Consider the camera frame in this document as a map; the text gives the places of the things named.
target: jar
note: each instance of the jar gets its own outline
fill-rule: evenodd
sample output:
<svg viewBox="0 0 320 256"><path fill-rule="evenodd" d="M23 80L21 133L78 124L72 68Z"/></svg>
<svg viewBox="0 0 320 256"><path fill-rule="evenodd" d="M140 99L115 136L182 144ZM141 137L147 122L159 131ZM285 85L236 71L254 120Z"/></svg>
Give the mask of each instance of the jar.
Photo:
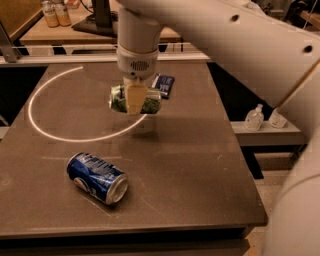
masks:
<svg viewBox="0 0 320 256"><path fill-rule="evenodd" d="M59 24L63 27L71 25L71 19L69 16L68 8L65 6L63 0L53 0L54 9L58 17Z"/></svg>
<svg viewBox="0 0 320 256"><path fill-rule="evenodd" d="M45 0L41 2L42 13L46 19L49 28L54 28L59 26L59 21L56 16L54 6L51 1Z"/></svg>

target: bottle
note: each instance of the bottle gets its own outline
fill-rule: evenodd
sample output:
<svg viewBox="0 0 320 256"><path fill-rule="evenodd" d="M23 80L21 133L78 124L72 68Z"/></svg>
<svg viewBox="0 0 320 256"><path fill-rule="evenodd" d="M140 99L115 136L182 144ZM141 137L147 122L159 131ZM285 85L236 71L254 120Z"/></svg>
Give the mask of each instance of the bottle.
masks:
<svg viewBox="0 0 320 256"><path fill-rule="evenodd" d="M53 2L59 24L63 27L70 26L71 19L69 16L68 8L64 4L64 0L53 0Z"/></svg>
<svg viewBox="0 0 320 256"><path fill-rule="evenodd" d="M274 128L283 128L284 125L287 123L287 119L285 119L281 114L278 112L278 108L275 108L269 118L269 124Z"/></svg>
<svg viewBox="0 0 320 256"><path fill-rule="evenodd" d="M59 21L57 15L54 11L54 6L51 1L44 0L41 2L42 13L46 19L49 28L54 28L59 26Z"/></svg>
<svg viewBox="0 0 320 256"><path fill-rule="evenodd" d="M249 131L258 131L263 122L264 115L262 113L262 104L258 104L258 106L249 111L247 114L246 120L244 122L244 127Z"/></svg>

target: table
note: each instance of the table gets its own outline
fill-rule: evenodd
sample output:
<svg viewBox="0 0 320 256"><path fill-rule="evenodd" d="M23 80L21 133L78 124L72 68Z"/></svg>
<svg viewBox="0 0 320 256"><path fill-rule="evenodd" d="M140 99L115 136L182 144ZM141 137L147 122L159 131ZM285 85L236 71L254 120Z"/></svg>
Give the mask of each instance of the table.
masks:
<svg viewBox="0 0 320 256"><path fill-rule="evenodd" d="M291 152L290 158L295 162L307 145L303 133L290 121L281 129L263 121L260 129L254 132L244 128L243 121L231 122L231 126L255 179L264 178L255 153Z"/></svg>
<svg viewBox="0 0 320 256"><path fill-rule="evenodd" d="M70 237L77 237L73 246L83 253L88 241L98 243L96 249L146 250L152 243L141 243L155 234L176 241L163 241L167 250L201 247L205 253L220 243L211 240L243 240L255 226L266 225L206 63L160 62L157 71L175 77L169 100L157 115L130 117L107 107L110 87L122 81L116 63L48 67L0 143L0 254L27 243L24 253L43 255L47 243L63 247ZM129 189L116 206L70 181L66 166L78 152L127 173ZM39 244L47 247L32 248Z"/></svg>
<svg viewBox="0 0 320 256"><path fill-rule="evenodd" d="M119 9L119 4L117 1L111 0L110 8L112 11L117 11ZM80 5L77 9L69 9L69 14L72 25L74 25L84 20L91 13L88 12L82 5ZM168 27L165 27L161 32L161 43L176 43L181 42L181 40L182 39L179 34ZM88 45L93 44L116 44L117 39L109 36L75 31L71 28L71 26L49 28L44 17L42 17L30 30L28 30L24 36L20 38L20 43L26 46L31 55L52 55L52 45L63 45L67 54L71 54L74 48L79 49L80 47L72 47L72 45L83 44L83 47L88 49Z"/></svg>

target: pepsi can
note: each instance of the pepsi can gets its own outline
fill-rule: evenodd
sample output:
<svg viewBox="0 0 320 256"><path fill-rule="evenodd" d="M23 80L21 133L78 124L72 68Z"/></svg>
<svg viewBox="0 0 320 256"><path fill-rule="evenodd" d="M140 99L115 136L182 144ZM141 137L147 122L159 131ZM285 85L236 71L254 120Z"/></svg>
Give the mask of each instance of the pepsi can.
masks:
<svg viewBox="0 0 320 256"><path fill-rule="evenodd" d="M107 205L120 201L128 188L123 171L89 153L73 156L67 172L77 186Z"/></svg>

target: soda can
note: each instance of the soda can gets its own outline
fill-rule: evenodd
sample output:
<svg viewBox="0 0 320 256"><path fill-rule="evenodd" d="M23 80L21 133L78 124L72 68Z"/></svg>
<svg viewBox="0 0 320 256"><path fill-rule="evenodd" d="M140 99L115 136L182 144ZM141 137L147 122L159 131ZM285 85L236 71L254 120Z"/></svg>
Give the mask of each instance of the soda can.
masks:
<svg viewBox="0 0 320 256"><path fill-rule="evenodd" d="M127 113L124 85L111 87L109 107L117 112ZM161 93L156 88L148 88L140 114L156 114L161 107Z"/></svg>
<svg viewBox="0 0 320 256"><path fill-rule="evenodd" d="M77 186L107 205L119 202L128 188L123 171L89 153L73 156L67 172Z"/></svg>

